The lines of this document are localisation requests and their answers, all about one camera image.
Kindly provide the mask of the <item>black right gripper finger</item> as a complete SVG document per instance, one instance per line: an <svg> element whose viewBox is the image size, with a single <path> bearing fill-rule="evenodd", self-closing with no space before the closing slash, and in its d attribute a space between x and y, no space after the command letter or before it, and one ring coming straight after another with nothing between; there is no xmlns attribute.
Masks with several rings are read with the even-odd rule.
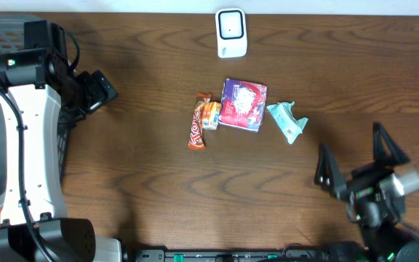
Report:
<svg viewBox="0 0 419 262"><path fill-rule="evenodd" d="M336 199L344 199L347 192L346 178L340 171L330 147L326 143L319 145L319 159L316 166L314 183Z"/></svg>
<svg viewBox="0 0 419 262"><path fill-rule="evenodd" d="M388 134L380 122L372 126L373 160L380 166L394 167L410 163L410 158Z"/></svg>

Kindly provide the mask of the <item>teal snack wrapper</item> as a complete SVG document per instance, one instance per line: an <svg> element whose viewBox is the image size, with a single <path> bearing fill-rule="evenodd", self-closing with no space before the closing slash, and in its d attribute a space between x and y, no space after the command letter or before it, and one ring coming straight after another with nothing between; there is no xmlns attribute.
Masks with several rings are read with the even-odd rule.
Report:
<svg viewBox="0 0 419 262"><path fill-rule="evenodd" d="M292 102L279 102L267 106L268 112L274 118L279 129L287 139L287 142L292 145L297 137L303 133L308 118L303 117L296 119L292 113L292 107L295 105L295 101Z"/></svg>

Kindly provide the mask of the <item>red purple noodle packet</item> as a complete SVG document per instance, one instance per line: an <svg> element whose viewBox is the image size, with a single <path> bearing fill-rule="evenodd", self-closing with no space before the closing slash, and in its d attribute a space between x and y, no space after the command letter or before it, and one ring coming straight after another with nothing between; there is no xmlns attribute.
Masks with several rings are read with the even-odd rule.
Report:
<svg viewBox="0 0 419 262"><path fill-rule="evenodd" d="M263 123L267 86L226 79L222 91L219 124L258 132Z"/></svg>

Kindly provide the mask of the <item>orange chocolate bar wrapper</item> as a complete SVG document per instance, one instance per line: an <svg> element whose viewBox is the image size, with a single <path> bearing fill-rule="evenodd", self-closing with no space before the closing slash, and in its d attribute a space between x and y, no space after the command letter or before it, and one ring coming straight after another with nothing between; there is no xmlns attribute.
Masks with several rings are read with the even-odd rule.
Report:
<svg viewBox="0 0 419 262"><path fill-rule="evenodd" d="M202 127L202 114L204 107L210 102L212 94L199 93L196 99L196 105L193 110L191 132L188 141L188 149L202 150L205 149L203 141L203 127Z"/></svg>

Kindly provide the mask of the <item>small orange snack pack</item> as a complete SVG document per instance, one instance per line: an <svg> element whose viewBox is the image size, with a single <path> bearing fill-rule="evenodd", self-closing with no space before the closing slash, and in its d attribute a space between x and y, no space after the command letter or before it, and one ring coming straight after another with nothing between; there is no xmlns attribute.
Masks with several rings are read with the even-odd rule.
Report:
<svg viewBox="0 0 419 262"><path fill-rule="evenodd" d="M202 126L206 130L216 130L218 127L220 110L222 106L219 102L209 102L204 106L201 117Z"/></svg>

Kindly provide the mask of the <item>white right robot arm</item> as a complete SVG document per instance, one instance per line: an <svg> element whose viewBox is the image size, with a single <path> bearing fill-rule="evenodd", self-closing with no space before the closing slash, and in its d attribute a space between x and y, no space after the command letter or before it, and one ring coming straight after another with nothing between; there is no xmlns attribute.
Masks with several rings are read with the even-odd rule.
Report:
<svg viewBox="0 0 419 262"><path fill-rule="evenodd" d="M321 143L314 183L345 202L348 219L362 235L367 261L419 261L419 230L402 220L405 197L419 190L419 173L396 172L410 158L380 122L373 124L372 135L372 162L351 171L351 179Z"/></svg>

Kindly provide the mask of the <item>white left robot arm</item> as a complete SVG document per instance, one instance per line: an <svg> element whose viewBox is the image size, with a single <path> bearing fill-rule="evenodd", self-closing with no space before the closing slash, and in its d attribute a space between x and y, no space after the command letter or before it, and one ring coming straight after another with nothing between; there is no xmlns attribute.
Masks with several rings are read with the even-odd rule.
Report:
<svg viewBox="0 0 419 262"><path fill-rule="evenodd" d="M7 184L0 213L0 261L128 261L119 239L70 218L61 189L58 131L70 129L117 92L101 71L75 72L69 34L47 20L27 22L24 47L0 55L0 104Z"/></svg>

